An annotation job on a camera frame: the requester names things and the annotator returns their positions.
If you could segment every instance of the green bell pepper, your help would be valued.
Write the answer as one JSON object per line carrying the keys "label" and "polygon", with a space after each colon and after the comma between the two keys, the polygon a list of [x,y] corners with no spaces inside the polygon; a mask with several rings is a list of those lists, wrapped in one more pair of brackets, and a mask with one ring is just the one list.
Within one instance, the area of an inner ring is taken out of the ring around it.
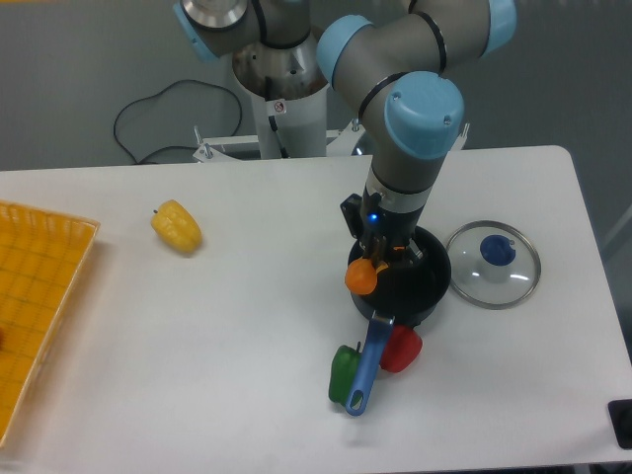
{"label": "green bell pepper", "polygon": [[332,360],[332,372],[329,379],[329,399],[334,403],[345,406],[349,392],[352,389],[359,365],[359,343],[357,348],[340,346]]}

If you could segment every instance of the plastic tray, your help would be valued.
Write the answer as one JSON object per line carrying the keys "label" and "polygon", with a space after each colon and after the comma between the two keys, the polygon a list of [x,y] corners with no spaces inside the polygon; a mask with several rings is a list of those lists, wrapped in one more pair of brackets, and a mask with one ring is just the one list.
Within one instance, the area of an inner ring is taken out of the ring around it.
{"label": "plastic tray", "polygon": [[99,225],[0,200],[0,447]]}

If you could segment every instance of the light blue joint cap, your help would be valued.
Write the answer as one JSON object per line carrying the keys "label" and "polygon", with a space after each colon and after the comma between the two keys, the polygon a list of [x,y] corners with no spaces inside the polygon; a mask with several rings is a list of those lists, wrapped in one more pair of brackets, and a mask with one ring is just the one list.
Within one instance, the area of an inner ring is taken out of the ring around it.
{"label": "light blue joint cap", "polygon": [[463,97],[433,72],[411,72],[392,87],[384,106],[389,135],[406,153],[434,160],[452,148],[463,120]]}
{"label": "light blue joint cap", "polygon": [[517,23],[514,0],[489,0],[490,36],[483,55],[489,54],[512,39]]}
{"label": "light blue joint cap", "polygon": [[182,9],[180,3],[176,3],[174,5],[174,13],[180,22],[180,26],[185,31],[185,35],[187,35],[187,38],[191,42],[191,46],[194,48],[197,58],[201,62],[212,62],[216,60],[217,56],[214,55],[211,50],[206,47],[204,41],[201,40],[196,30],[189,22],[187,15],[185,15],[185,11]]}
{"label": "light blue joint cap", "polygon": [[354,35],[372,22],[360,15],[348,15],[334,22],[331,27],[325,30],[323,36],[318,41],[316,48],[316,58],[318,65],[329,83],[334,87],[334,73],[336,64],[343,54],[347,43]]}

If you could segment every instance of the orange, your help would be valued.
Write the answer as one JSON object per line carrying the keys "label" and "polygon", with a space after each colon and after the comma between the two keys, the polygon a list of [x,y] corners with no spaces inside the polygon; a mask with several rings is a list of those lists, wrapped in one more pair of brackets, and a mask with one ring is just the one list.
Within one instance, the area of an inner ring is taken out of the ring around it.
{"label": "orange", "polygon": [[357,259],[347,267],[345,285],[351,293],[364,296],[377,286],[377,272],[369,259]]}

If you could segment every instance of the glass lid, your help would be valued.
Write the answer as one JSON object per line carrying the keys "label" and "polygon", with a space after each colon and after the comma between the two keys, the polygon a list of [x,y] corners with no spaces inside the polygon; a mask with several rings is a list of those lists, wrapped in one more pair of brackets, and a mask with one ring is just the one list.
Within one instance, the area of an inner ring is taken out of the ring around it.
{"label": "glass lid", "polygon": [[487,309],[506,309],[528,297],[540,280],[540,258],[513,227],[493,220],[464,225],[449,239],[452,287]]}

